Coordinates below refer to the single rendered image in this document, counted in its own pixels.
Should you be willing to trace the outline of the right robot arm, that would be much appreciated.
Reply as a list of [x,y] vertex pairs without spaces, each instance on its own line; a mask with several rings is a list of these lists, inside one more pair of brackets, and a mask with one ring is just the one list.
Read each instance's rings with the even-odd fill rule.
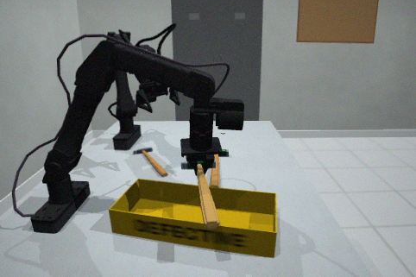
[[193,98],[190,128],[200,134],[213,128],[213,114],[216,114],[217,129],[243,130],[243,101],[212,98],[215,80],[209,73],[116,41],[100,41],[76,72],[72,104],[59,138],[44,163],[46,172],[42,184],[47,184],[48,201],[30,218],[32,223],[57,223],[89,186],[88,181],[71,181],[69,173],[79,163],[82,142],[93,115],[118,71],[149,79]]

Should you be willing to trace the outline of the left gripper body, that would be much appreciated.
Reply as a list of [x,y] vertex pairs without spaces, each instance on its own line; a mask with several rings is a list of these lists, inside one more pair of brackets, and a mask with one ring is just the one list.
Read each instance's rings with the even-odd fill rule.
[[162,95],[168,95],[167,88],[169,88],[169,92],[170,92],[170,87],[156,83],[149,79],[140,77],[139,83],[142,84],[142,85],[139,85],[139,90],[143,89],[145,91],[146,97],[150,103],[155,102],[156,97],[159,97]]

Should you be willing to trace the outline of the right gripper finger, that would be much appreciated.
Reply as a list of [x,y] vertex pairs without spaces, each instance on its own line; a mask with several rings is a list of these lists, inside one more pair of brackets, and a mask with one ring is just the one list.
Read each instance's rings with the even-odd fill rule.
[[195,175],[197,176],[198,173],[198,163],[196,161],[189,161],[190,165],[192,166]]
[[214,161],[203,161],[203,170],[204,174],[206,174],[209,167],[214,163]]

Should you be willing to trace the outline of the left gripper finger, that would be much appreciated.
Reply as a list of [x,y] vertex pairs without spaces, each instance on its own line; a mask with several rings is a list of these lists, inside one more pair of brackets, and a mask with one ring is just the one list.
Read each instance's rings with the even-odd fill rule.
[[[176,95],[176,97],[175,97],[175,95]],[[173,90],[172,88],[170,88],[170,97],[169,97],[173,102],[175,102],[178,106],[180,106],[180,99],[179,99],[179,96],[178,96],[178,92],[177,91],[175,91],[175,90]],[[177,99],[178,100],[177,100]]]
[[[144,103],[143,100],[145,101],[145,103]],[[151,107],[143,89],[136,91],[136,106],[138,108],[147,110],[150,113],[153,113],[152,107]]]

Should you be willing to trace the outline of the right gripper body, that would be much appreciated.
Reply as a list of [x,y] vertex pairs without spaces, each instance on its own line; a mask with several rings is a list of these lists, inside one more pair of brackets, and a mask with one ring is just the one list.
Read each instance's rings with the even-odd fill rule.
[[180,139],[181,157],[186,156],[186,161],[214,161],[214,154],[222,155],[219,138],[212,137],[212,131],[200,134],[190,128],[189,138]]

